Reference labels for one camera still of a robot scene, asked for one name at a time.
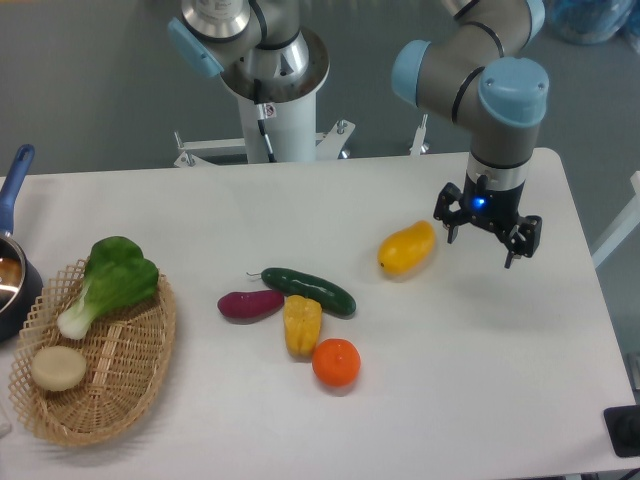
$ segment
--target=cucumber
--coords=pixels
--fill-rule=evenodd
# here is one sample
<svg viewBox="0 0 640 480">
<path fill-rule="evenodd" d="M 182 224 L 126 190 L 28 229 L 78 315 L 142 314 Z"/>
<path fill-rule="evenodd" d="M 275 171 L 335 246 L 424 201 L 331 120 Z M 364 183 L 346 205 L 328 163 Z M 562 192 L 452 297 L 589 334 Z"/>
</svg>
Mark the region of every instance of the cucumber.
<svg viewBox="0 0 640 480">
<path fill-rule="evenodd" d="M 323 310 L 342 317 L 356 311 L 356 301 L 344 289 L 323 278 L 290 268 L 271 267 L 260 273 L 262 281 L 285 295 L 300 295 L 318 302 Z"/>
</svg>

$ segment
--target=cooking pot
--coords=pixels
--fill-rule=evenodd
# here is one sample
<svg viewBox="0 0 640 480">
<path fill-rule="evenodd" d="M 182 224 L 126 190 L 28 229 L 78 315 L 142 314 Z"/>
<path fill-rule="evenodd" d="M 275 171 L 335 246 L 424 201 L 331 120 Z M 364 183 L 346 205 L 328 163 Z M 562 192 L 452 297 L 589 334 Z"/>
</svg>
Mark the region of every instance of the cooking pot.
<svg viewBox="0 0 640 480">
<path fill-rule="evenodd" d="M 40 274 L 11 238 L 13 210 L 35 150 L 22 145 L 0 190 L 0 342 L 15 336 L 42 292 Z"/>
</svg>

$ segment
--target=blue pot handle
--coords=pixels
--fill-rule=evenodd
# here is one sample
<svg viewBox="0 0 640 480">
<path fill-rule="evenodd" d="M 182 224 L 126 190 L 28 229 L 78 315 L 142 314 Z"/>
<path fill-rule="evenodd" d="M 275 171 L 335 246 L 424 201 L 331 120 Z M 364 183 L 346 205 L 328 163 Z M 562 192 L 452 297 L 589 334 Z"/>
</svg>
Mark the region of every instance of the blue pot handle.
<svg viewBox="0 0 640 480">
<path fill-rule="evenodd" d="M 0 190 L 0 232 L 13 233 L 13 207 L 34 155 L 33 145 L 22 145 L 11 164 L 2 190 Z"/>
</svg>

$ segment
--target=blue led light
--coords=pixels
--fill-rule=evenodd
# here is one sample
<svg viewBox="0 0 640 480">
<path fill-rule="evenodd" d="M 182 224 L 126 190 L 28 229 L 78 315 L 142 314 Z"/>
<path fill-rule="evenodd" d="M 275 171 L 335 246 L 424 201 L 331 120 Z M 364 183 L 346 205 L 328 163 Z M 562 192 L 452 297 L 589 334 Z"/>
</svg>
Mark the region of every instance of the blue led light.
<svg viewBox="0 0 640 480">
<path fill-rule="evenodd" d="M 473 200 L 471 200 L 471 204 L 473 205 L 473 208 L 475 208 L 476 210 L 481 209 L 485 203 L 487 203 L 487 201 L 481 197 L 476 197 Z"/>
</svg>

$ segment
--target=yellow mango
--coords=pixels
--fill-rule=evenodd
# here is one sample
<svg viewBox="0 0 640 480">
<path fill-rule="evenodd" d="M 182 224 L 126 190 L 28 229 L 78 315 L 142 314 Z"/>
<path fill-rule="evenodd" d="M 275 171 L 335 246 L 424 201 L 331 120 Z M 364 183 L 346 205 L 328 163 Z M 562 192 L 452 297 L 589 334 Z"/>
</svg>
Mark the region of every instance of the yellow mango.
<svg viewBox="0 0 640 480">
<path fill-rule="evenodd" d="M 315 300 L 291 295 L 284 302 L 284 338 L 294 357 L 311 357 L 322 327 L 322 306 Z"/>
<path fill-rule="evenodd" d="M 422 262 L 433 250 L 436 234 L 433 226 L 420 220 L 388 236 L 378 249 L 378 263 L 385 273 L 400 275 Z"/>
</svg>

